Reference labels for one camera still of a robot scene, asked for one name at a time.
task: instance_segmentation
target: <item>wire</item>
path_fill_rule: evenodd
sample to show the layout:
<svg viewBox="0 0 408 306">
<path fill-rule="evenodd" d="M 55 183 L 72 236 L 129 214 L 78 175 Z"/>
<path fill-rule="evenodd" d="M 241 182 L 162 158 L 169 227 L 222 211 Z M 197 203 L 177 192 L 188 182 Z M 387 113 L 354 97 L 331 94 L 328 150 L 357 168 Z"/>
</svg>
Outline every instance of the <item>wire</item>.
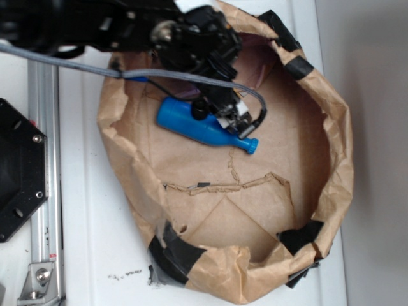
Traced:
<svg viewBox="0 0 408 306">
<path fill-rule="evenodd" d="M 240 89 L 242 91 L 247 92 L 251 96 L 254 96 L 256 99 L 258 99 L 262 106 L 258 119 L 256 119 L 243 133 L 240 134 L 239 136 L 240 138 L 243 137 L 245 134 L 248 135 L 250 132 L 255 130 L 262 123 L 263 119 L 266 116 L 266 103 L 265 103 L 263 96 L 261 96 L 256 91 L 242 84 L 236 84 L 233 82 L 216 80 L 216 79 L 207 78 L 201 75 L 192 75 L 190 73 L 160 70 L 160 69 L 138 69 L 138 70 L 129 70 L 129 71 L 118 71 L 114 69 L 97 68 L 94 66 L 81 64 L 79 62 L 71 62 L 71 61 L 67 61 L 64 59 L 50 57 L 48 55 L 38 54 L 36 52 L 32 52 L 26 49 L 14 47 L 11 45 L 5 45 L 4 43 L 0 43 L 0 52 L 13 54 L 19 57 L 30 59 L 32 61 L 43 62 L 45 64 L 80 70 L 84 72 L 94 73 L 97 75 L 103 75 L 104 77 L 125 78 L 126 80 L 135 80 L 138 82 L 140 82 L 141 78 L 146 80 L 145 79 L 146 77 L 165 77 L 165 78 L 176 78 L 176 79 L 185 80 L 188 82 L 202 83 L 202 84 L 208 84 L 208 85 L 219 86 L 219 87 Z"/>
<path fill-rule="evenodd" d="M 179 98 L 177 96 L 175 96 L 174 94 L 172 94 L 167 88 L 163 87 L 162 85 L 160 85 L 159 83 L 151 80 L 151 79 L 147 79 L 147 82 L 156 86 L 158 89 L 160 89 L 161 91 L 163 91 L 165 94 L 167 94 L 168 96 L 172 97 L 173 99 L 177 99 L 179 101 L 184 101 L 184 102 L 194 102 L 194 101 L 199 101 L 203 99 L 202 95 L 199 95 L 198 97 L 195 98 Z"/>
</svg>

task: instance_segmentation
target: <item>black electrical tape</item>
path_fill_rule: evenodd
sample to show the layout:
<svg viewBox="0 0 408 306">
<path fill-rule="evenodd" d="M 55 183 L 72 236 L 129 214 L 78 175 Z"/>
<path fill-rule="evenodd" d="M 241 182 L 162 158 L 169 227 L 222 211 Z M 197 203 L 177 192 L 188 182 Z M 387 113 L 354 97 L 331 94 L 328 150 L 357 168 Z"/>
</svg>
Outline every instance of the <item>black electrical tape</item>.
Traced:
<svg viewBox="0 0 408 306">
<path fill-rule="evenodd" d="M 285 48 L 285 50 L 292 52 L 300 49 L 302 46 L 293 35 L 289 32 L 287 27 L 283 24 L 282 20 L 272 10 L 267 11 L 258 17 L 260 21 L 263 21 L 271 29 L 273 29 L 279 36 L 279 44 Z"/>
<path fill-rule="evenodd" d="M 164 228 L 163 248 L 155 236 L 149 245 L 149 254 L 152 259 L 150 279 L 178 287 L 184 287 L 189 280 L 187 274 L 206 251 L 183 241 L 168 222 Z"/>
<path fill-rule="evenodd" d="M 159 239 L 155 236 L 149 245 L 149 254 L 152 260 L 150 279 L 152 282 L 184 287 L 189 280 L 167 257 Z"/>
<path fill-rule="evenodd" d="M 286 283 L 286 286 L 293 289 L 298 284 L 298 282 L 302 279 L 302 277 L 306 277 L 310 269 L 319 267 L 319 262 L 321 260 L 322 258 L 316 259 L 315 262 L 311 264 L 310 266 L 308 266 L 307 268 L 290 275 L 289 281 Z"/>
<path fill-rule="evenodd" d="M 163 240 L 167 248 L 164 255 L 181 271 L 187 275 L 197 260 L 206 251 L 183 241 L 168 222 L 164 229 Z"/>
<path fill-rule="evenodd" d="M 316 240 L 323 224 L 323 222 L 311 220 L 300 229 L 289 229 L 277 236 L 289 252 L 295 255 L 302 247 Z"/>
<path fill-rule="evenodd" d="M 302 56 L 295 57 L 288 62 L 284 69 L 296 80 L 299 81 L 311 73 L 314 67 Z"/>
<path fill-rule="evenodd" d="M 198 188 L 203 188 L 203 187 L 208 187 L 208 186 L 211 186 L 211 183 L 198 183 L 197 184 Z"/>
</svg>

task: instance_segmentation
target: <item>black bracket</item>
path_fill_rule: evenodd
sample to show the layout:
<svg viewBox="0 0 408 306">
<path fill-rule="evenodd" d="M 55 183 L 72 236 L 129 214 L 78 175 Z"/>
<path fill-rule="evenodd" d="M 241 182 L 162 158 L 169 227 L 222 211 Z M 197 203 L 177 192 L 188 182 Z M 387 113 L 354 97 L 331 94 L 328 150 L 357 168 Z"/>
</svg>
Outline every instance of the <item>black bracket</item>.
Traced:
<svg viewBox="0 0 408 306">
<path fill-rule="evenodd" d="M 0 99 L 0 243 L 47 199 L 46 141 L 34 124 Z"/>
</svg>

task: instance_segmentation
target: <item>blue bottle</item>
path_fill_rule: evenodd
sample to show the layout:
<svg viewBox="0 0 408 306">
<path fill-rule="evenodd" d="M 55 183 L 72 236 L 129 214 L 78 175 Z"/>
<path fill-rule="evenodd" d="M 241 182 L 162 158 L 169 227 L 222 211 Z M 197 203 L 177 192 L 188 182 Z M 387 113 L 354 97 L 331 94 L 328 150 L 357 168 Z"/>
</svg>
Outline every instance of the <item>blue bottle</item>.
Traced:
<svg viewBox="0 0 408 306">
<path fill-rule="evenodd" d="M 191 115 L 191 105 L 177 99 L 167 97 L 157 115 L 157 123 L 170 131 L 192 138 L 207 145 L 234 145 L 246 150 L 249 154 L 255 153 L 258 139 L 239 139 L 223 129 L 213 115 L 197 121 Z"/>
</svg>

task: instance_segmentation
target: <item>brown paper bag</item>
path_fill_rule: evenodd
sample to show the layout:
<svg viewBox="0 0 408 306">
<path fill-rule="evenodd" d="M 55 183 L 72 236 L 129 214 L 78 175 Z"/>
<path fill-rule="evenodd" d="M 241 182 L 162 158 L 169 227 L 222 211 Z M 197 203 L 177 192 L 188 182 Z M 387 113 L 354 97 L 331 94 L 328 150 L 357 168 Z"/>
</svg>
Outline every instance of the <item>brown paper bag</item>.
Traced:
<svg viewBox="0 0 408 306">
<path fill-rule="evenodd" d="M 328 255 L 352 197 L 352 133 L 347 105 L 275 15 L 260 21 L 220 5 L 244 44 L 235 82 L 268 103 L 253 156 L 157 126 L 164 94 L 143 83 L 107 78 L 98 124 L 154 275 L 243 304 Z M 148 53 L 113 59 L 124 69 L 161 67 Z M 178 95 L 192 88 L 156 81 Z"/>
</svg>

